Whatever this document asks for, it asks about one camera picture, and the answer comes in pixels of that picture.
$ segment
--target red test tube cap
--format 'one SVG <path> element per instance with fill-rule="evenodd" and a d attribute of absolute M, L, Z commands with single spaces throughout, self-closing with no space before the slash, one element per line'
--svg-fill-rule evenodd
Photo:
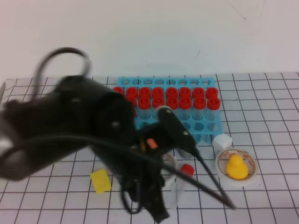
<path fill-rule="evenodd" d="M 166 90 L 166 98 L 168 97 L 175 97 L 178 98 L 178 90 L 177 88 L 170 87 Z"/>
<path fill-rule="evenodd" d="M 209 87 L 206 90 L 206 98 L 217 98 L 218 97 L 218 90 L 214 87 Z"/>
<path fill-rule="evenodd" d="M 150 88 L 149 87 L 141 87 L 138 93 L 139 97 L 147 97 L 150 98 Z"/>
<path fill-rule="evenodd" d="M 153 98 L 156 97 L 164 97 L 164 90 L 161 87 L 155 87 L 152 91 L 151 91 L 151 95 Z"/>
<path fill-rule="evenodd" d="M 196 97 L 193 101 L 193 107 L 202 110 L 206 107 L 206 99 L 204 97 Z"/>
<path fill-rule="evenodd" d="M 127 96 L 126 99 L 127 99 L 129 102 L 132 102 L 133 105 L 134 105 L 134 107 L 137 106 L 137 100 L 136 100 L 135 97 L 133 97 L 133 96 Z"/>
<path fill-rule="evenodd" d="M 179 89 L 179 97 L 191 97 L 191 89 L 188 87 L 182 87 Z"/>
<path fill-rule="evenodd" d="M 126 96 L 133 96 L 135 98 L 137 98 L 138 95 L 138 91 L 136 87 L 129 87 L 126 90 Z"/>
<path fill-rule="evenodd" d="M 156 109 L 159 106 L 163 106 L 165 105 L 164 102 L 165 102 L 164 97 L 153 98 L 153 107 Z"/>
<path fill-rule="evenodd" d="M 218 98 L 210 98 L 207 101 L 207 107 L 212 111 L 218 110 L 220 108 L 220 100 Z"/>
<path fill-rule="evenodd" d="M 195 99 L 196 97 L 204 97 L 205 96 L 205 90 L 201 87 L 195 87 L 192 90 L 192 97 Z"/>
<path fill-rule="evenodd" d="M 179 108 L 181 108 L 181 109 L 184 109 L 184 110 L 190 109 L 192 106 L 191 98 L 188 98 L 188 97 L 180 98 L 178 105 L 179 105 Z"/>
<path fill-rule="evenodd" d="M 166 105 L 169 106 L 172 110 L 176 110 L 178 108 L 178 98 L 168 97 L 166 100 Z"/>
<path fill-rule="evenodd" d="M 114 87 L 113 90 L 116 91 L 116 92 L 118 92 L 118 93 L 120 93 L 123 96 L 125 95 L 125 93 L 123 92 L 123 88 L 120 87 L 120 86 Z"/>
<path fill-rule="evenodd" d="M 188 176 L 192 176 L 194 174 L 194 168 L 189 164 L 184 164 L 180 171 Z"/>
<path fill-rule="evenodd" d="M 140 109 L 143 109 L 143 110 L 150 109 L 150 98 L 140 97 L 138 100 L 138 106 Z"/>

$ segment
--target white backdrop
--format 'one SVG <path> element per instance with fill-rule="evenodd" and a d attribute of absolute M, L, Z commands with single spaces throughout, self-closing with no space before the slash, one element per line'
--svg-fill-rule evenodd
<path fill-rule="evenodd" d="M 62 46 L 88 53 L 92 76 L 299 71 L 298 0 L 3 0 L 0 30 L 5 77 Z M 80 65 L 62 56 L 46 75 Z"/>

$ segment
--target plastic vial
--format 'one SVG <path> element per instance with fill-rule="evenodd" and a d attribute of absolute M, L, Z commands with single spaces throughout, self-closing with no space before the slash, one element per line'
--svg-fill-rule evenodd
<path fill-rule="evenodd" d="M 178 90 L 177 88 L 174 87 L 170 87 L 166 90 L 166 98 L 168 97 L 174 97 L 174 98 L 178 98 Z"/>
<path fill-rule="evenodd" d="M 218 110 L 220 108 L 220 100 L 218 98 L 209 98 L 207 101 L 206 119 L 216 120 Z"/>
<path fill-rule="evenodd" d="M 192 101 L 191 98 L 188 97 L 182 97 L 179 99 L 179 118 L 181 120 L 187 120 L 190 117 L 191 114 L 191 106 Z"/>
<path fill-rule="evenodd" d="M 180 171 L 190 177 L 192 177 L 194 174 L 194 168 L 189 164 L 184 164 L 180 169 Z M 186 181 L 177 178 L 174 187 L 171 189 L 170 196 L 167 199 L 167 205 L 169 208 L 171 209 L 177 208 L 177 205 L 180 200 L 180 196 L 182 195 L 182 192 L 185 190 L 186 184 L 187 184 Z"/>
<path fill-rule="evenodd" d="M 178 117 L 178 98 L 168 97 L 166 105 L 172 109 L 172 112 Z"/>
<path fill-rule="evenodd" d="M 148 120 L 151 116 L 150 98 L 141 97 L 138 100 L 139 116 L 141 119 Z"/>
<path fill-rule="evenodd" d="M 123 88 L 120 87 L 120 86 L 114 87 L 113 90 L 116 91 L 116 92 L 118 92 L 118 93 L 120 93 L 123 96 L 125 95 L 125 93 L 123 92 Z"/>
<path fill-rule="evenodd" d="M 150 98 L 150 88 L 142 87 L 139 89 L 138 96 L 142 98 Z"/>
<path fill-rule="evenodd" d="M 206 107 L 206 99 L 204 97 L 196 97 L 193 100 L 192 117 L 194 120 L 201 120 L 204 117 Z"/>
<path fill-rule="evenodd" d="M 156 97 L 164 97 L 164 90 L 161 87 L 155 87 L 152 91 L 151 91 L 151 95 L 153 98 Z"/>
<path fill-rule="evenodd" d="M 192 90 L 192 97 L 193 97 L 193 99 L 195 99 L 197 97 L 205 97 L 205 90 L 201 87 L 195 87 Z"/>
<path fill-rule="evenodd" d="M 137 107 L 137 100 L 135 97 L 127 96 L 126 99 L 131 102 L 134 106 L 134 117 L 136 117 L 136 107 Z"/>
<path fill-rule="evenodd" d="M 165 105 L 165 100 L 164 97 L 155 97 L 153 98 L 153 108 L 154 108 L 154 113 L 153 113 L 153 117 L 154 119 L 157 119 L 157 108 L 160 106 Z"/>
<path fill-rule="evenodd" d="M 137 98 L 137 95 L 138 95 L 138 91 L 137 91 L 136 87 L 129 87 L 129 88 L 127 88 L 127 90 L 126 90 L 126 97 L 132 96 L 134 98 Z"/>
<path fill-rule="evenodd" d="M 179 97 L 188 97 L 191 98 L 191 89 L 188 87 L 182 87 L 179 89 Z"/>
<path fill-rule="evenodd" d="M 218 97 L 218 90 L 215 87 L 209 87 L 206 90 L 206 98 L 217 98 Z"/>

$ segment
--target small white box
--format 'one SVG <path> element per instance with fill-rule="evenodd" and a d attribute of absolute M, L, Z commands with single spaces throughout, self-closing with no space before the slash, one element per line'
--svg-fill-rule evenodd
<path fill-rule="evenodd" d="M 216 152 L 223 151 L 230 147 L 233 143 L 233 139 L 226 134 L 219 134 L 213 140 L 213 146 Z"/>

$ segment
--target yellow rubber duck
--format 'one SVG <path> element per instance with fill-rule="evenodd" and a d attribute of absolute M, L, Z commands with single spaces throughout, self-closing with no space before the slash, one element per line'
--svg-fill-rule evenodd
<path fill-rule="evenodd" d="M 239 155 L 232 155 L 226 165 L 227 174 L 236 179 L 242 180 L 248 176 L 248 167 Z"/>

